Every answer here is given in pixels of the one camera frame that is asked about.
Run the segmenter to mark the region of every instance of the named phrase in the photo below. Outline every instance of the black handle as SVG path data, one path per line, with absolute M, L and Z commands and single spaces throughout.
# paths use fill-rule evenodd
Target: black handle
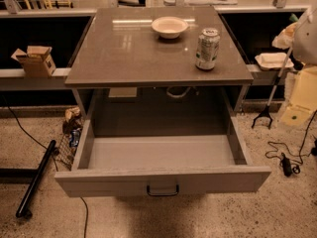
M 151 193 L 151 189 L 150 189 L 150 186 L 147 185 L 147 194 L 149 196 L 176 196 L 179 194 L 179 185 L 176 186 L 176 192 L 173 192 L 173 193 Z

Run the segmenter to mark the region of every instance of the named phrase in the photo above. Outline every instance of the floor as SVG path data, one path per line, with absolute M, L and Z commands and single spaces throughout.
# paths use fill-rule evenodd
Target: floor
M 317 237 L 317 157 L 303 157 L 299 175 L 287 178 L 278 159 L 268 159 L 268 141 L 287 144 L 298 155 L 305 135 L 301 127 L 278 122 L 280 113 L 271 109 L 273 124 L 265 121 L 252 129 L 263 105 L 248 105 L 237 114 L 239 127 L 256 166 L 269 166 L 271 175 L 255 193 L 215 193 L 176 197 L 69 198 L 54 180 L 53 160 L 44 173 L 30 204 L 30 219 L 15 214 L 27 184 L 0 184 L 0 237 L 60 238 L 148 238 L 148 237 Z M 47 146 L 60 143 L 66 106 L 17 107 L 14 111 L 23 128 Z M 0 108 L 1 168 L 34 169 L 44 148 L 30 139 L 7 108 Z M 317 136 L 317 119 L 308 131 L 302 155 L 308 155 Z M 59 170 L 64 166 L 57 162 Z

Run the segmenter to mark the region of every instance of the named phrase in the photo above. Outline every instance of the drawer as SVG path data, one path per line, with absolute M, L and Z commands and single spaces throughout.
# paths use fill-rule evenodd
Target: drawer
M 255 192 L 256 167 L 222 87 L 173 98 L 166 88 L 133 97 L 94 91 L 69 172 L 55 179 L 71 197 Z

